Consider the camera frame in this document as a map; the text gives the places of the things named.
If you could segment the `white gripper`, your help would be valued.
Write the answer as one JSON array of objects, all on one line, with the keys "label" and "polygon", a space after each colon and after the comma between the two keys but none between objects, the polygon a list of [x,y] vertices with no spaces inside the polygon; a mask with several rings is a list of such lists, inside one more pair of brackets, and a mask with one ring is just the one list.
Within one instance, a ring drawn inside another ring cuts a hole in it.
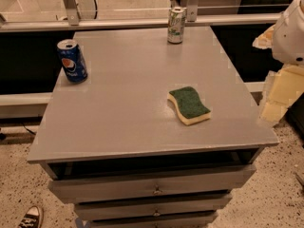
[{"label": "white gripper", "polygon": [[294,0],[276,21],[252,43],[254,48],[271,48],[273,57],[285,64],[270,71],[259,104],[260,121],[275,126],[304,93],[304,0]]}]

